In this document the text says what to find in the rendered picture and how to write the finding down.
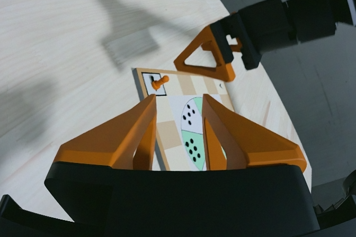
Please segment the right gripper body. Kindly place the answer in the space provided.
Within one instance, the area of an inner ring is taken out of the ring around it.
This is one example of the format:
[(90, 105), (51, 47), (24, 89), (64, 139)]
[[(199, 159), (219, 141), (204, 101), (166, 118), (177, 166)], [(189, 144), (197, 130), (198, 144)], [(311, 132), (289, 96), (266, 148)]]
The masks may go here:
[(239, 13), (227, 16), (210, 25), (210, 31), (218, 47), (223, 62), (229, 65), (234, 57), (226, 37), (231, 40), (239, 39), (241, 62), (246, 72), (257, 70), (261, 57), (264, 54), (295, 47), (298, 45), (291, 23), (289, 28), (249, 40)]

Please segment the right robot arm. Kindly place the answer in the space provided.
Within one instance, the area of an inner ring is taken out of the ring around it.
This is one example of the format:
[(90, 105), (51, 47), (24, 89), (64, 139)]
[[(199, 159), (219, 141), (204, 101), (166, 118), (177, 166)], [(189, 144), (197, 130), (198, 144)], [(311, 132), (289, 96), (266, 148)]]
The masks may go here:
[[(281, 0), (267, 0), (238, 11), (249, 40), (289, 28), (290, 22), (297, 42), (302, 44), (335, 36), (338, 24), (356, 28), (356, 0), (289, 0), (288, 17)], [(345, 199), (356, 195), (356, 170), (342, 184)], [(315, 214), (336, 209), (345, 199), (323, 210), (316, 205)]]

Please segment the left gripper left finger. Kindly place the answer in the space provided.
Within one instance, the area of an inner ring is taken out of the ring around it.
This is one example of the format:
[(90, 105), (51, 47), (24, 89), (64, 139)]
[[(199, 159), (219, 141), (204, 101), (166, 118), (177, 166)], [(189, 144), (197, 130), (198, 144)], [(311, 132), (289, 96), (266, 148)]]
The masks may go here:
[(152, 170), (156, 122), (156, 94), (150, 94), (130, 110), (60, 145), (53, 162)]

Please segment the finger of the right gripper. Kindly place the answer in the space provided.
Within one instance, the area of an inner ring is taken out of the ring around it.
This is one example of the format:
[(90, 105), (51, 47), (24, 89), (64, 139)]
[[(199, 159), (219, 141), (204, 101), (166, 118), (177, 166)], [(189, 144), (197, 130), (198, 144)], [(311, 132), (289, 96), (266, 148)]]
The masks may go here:
[[(207, 44), (216, 67), (200, 67), (186, 65), (184, 62), (192, 55), (202, 44)], [(173, 65), (177, 72), (186, 74), (198, 75), (212, 80), (216, 80), (225, 84), (232, 83), (235, 79), (231, 65), (226, 65), (220, 55), (218, 47), (210, 31), (210, 25), (206, 26), (197, 37), (184, 49), (184, 51), (173, 61)]]
[[(232, 53), (240, 53), (239, 50), (242, 47), (242, 45), (240, 44), (239, 39), (235, 39), (235, 41), (236, 41), (237, 45), (229, 45), (229, 47), (231, 49), (231, 52)], [(208, 47), (207, 44), (202, 44), (200, 47), (201, 47), (202, 51), (209, 51), (210, 52), (209, 47)]]

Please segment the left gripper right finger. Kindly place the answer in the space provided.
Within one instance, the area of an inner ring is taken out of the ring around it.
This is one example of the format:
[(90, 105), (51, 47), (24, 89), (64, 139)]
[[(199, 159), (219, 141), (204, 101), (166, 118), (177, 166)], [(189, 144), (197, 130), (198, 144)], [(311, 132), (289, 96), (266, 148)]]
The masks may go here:
[(206, 170), (285, 165), (306, 170), (298, 144), (231, 111), (209, 94), (203, 94), (201, 114)]

